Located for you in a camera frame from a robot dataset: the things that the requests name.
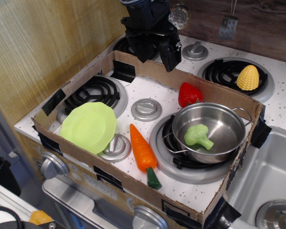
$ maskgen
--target sink drain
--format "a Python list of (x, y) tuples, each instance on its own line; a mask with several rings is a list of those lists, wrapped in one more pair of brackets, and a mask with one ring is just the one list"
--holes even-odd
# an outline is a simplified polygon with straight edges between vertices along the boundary
[(272, 200), (257, 212), (255, 225), (260, 229), (286, 229), (286, 200)]

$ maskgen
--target cardboard tray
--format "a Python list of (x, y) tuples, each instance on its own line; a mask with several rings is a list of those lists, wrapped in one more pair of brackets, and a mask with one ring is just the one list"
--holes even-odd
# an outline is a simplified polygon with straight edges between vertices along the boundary
[[(213, 200), (208, 205), (205, 212), (197, 212), (184, 204), (169, 199), (162, 193), (148, 187), (142, 182), (134, 179), (130, 175), (117, 169), (114, 165), (104, 161), (98, 156), (75, 146), (74, 144), (66, 141), (62, 137), (49, 131), (51, 124), (56, 120), (57, 111), (56, 107), (59, 106), (66, 98), (75, 92), (80, 86), (91, 79), (94, 75), (102, 72), (103, 75), (107, 74), (114, 69), (115, 63), (127, 64), (134, 69), (135, 75), (153, 78), (169, 87), (179, 90), (183, 82), (188, 82), (194, 87), (198, 88), (204, 95), (205, 102), (218, 103), (225, 105), (229, 108), (241, 107), (250, 113), (253, 119), (252, 127), (248, 133), (245, 143), (239, 149), (239, 152), (230, 167), (230, 171), (226, 174), (219, 190), (214, 195)], [(76, 160), (85, 163), (88, 167), (98, 167), (105, 173), (111, 175), (120, 181), (121, 187), (125, 192), (130, 192), (132, 195), (137, 196), (139, 199), (150, 203), (155, 208), (163, 210), (163, 202), (169, 205), (177, 206), (178, 211), (187, 212), (186, 217), (204, 224), (206, 218), (212, 213), (217, 202), (224, 196), (226, 190), (234, 176), (235, 171), (239, 166), (239, 162), (244, 156), (252, 137), (252, 132), (257, 124), (258, 118), (262, 111), (262, 105), (251, 97), (244, 95), (238, 91), (215, 84), (213, 82), (201, 79), (193, 74), (186, 73), (177, 69), (167, 72), (161, 63), (147, 61), (141, 63), (136, 57), (119, 51), (113, 51), (110, 54), (99, 60), (94, 66), (86, 69), (79, 76), (73, 77), (61, 89), (59, 89), (54, 96), (46, 103), (43, 108), (33, 118), (35, 129), (39, 132), (40, 136), (44, 136), (50, 140), (51, 143), (57, 146), (54, 152), (69, 155)]]

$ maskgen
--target wood panel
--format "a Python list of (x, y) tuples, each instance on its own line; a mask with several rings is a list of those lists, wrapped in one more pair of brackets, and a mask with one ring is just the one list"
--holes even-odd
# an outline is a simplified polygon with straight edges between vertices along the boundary
[(10, 125), (124, 33), (113, 0), (0, 0), (0, 109)]
[[(217, 38), (221, 21), (230, 14), (230, 0), (183, 0), (190, 24), (179, 34), (286, 62), (286, 0), (238, 0), (238, 24), (231, 41)], [(173, 6), (180, 0), (171, 0)]]

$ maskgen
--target red bell pepper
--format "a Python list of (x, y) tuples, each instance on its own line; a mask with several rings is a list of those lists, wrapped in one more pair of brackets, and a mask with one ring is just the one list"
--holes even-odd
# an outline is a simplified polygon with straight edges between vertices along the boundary
[(203, 98), (202, 93), (197, 88), (189, 83), (182, 83), (178, 96), (178, 103), (182, 108), (190, 104), (200, 103)]

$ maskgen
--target utensil hanging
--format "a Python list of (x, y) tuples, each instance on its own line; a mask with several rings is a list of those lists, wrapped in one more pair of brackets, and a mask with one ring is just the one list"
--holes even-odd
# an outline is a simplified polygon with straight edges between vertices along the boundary
[(235, 4), (234, 4), (234, 8), (233, 8), (233, 0), (231, 0), (230, 15), (224, 15), (224, 18), (221, 22), (221, 26), (219, 29), (218, 39), (232, 40), (234, 38), (235, 30), (236, 30), (236, 26), (237, 26), (237, 22), (238, 22), (238, 18), (236, 16), (234, 16), (236, 2), (237, 2), (237, 0), (235, 0)]
[(180, 4), (171, 7), (171, 14), (168, 16), (168, 21), (178, 30), (182, 30), (187, 27), (190, 18), (190, 10), (183, 4), (183, 0), (180, 0)]

